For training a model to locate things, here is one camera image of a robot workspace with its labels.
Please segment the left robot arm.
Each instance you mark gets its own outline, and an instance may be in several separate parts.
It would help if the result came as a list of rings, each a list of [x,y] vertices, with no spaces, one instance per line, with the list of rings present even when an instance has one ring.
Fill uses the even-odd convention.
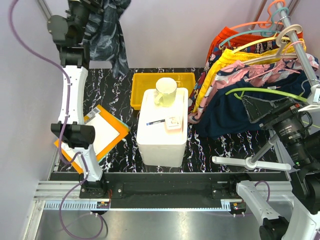
[[[84,88],[89,71],[90,48],[83,44],[90,14],[103,13],[101,0],[70,0],[67,16],[52,15],[47,30],[59,51],[59,69],[63,74],[62,104],[58,122],[51,124],[51,132],[58,137],[58,148],[62,144],[76,151],[81,157],[84,180],[93,183],[90,192],[97,198],[108,193],[99,167],[93,143],[95,129],[86,125],[83,113]]]

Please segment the green hanger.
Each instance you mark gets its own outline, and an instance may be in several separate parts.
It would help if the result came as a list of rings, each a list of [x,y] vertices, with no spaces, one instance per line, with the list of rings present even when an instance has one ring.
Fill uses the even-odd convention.
[[[280,90],[275,90],[275,89],[266,89],[266,88],[259,88],[259,87],[240,87],[240,88],[234,88],[229,90],[228,92],[225,93],[225,95],[229,95],[234,93],[234,96],[241,100],[244,96],[244,92],[261,92],[261,93],[267,93],[267,94],[274,94],[274,95],[279,95],[279,96],[284,96],[284,97],[289,97],[289,98],[293,98],[295,100],[301,101],[301,102],[307,102],[307,99],[299,96],[299,95],[295,95],[292,93],[288,93],[288,92],[284,92],[284,91],[280,91]]]

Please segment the dark leaf-pattern shorts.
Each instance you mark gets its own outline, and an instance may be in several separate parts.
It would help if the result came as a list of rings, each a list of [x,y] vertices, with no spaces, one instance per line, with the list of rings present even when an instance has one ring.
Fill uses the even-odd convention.
[[[111,63],[115,79],[129,71],[120,18],[130,3],[130,0],[104,0],[102,13],[89,14],[82,41],[89,46],[91,61]]]

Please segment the pink hanger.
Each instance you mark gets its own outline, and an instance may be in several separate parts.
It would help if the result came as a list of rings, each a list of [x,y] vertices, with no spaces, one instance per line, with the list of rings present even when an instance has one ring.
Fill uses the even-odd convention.
[[[256,87],[261,87],[265,82],[274,83],[293,73],[299,74],[300,70],[302,70],[302,64],[298,60],[297,53],[295,50],[288,53],[288,50],[294,49],[294,47],[302,47],[302,52],[304,53],[305,46],[305,42],[302,39],[286,46],[284,51],[279,54],[279,61],[267,70],[250,75],[248,81]]]

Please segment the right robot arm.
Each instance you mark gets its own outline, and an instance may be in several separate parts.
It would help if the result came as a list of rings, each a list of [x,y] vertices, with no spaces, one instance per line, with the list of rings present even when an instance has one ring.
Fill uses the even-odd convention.
[[[274,130],[284,145],[295,171],[290,173],[293,212],[290,220],[274,212],[252,181],[233,181],[228,195],[241,197],[259,223],[262,240],[315,240],[320,229],[320,133],[309,134],[313,124],[306,105],[291,97],[263,100],[243,96],[242,103],[252,123]]]

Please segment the navy blue shorts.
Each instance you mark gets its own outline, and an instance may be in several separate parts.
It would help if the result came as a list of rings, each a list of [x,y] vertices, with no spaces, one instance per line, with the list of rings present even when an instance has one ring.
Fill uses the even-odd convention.
[[[261,89],[275,89],[282,92],[301,95],[307,98],[311,93],[311,86],[306,82],[304,71],[292,73],[287,78],[273,83],[265,83]],[[219,89],[210,100],[199,123],[194,125],[195,131],[203,138],[217,139],[226,134],[238,134],[246,131],[258,131],[259,122],[250,123],[242,101],[233,93],[226,95],[236,88],[252,88],[253,86],[240,80],[235,84]]]

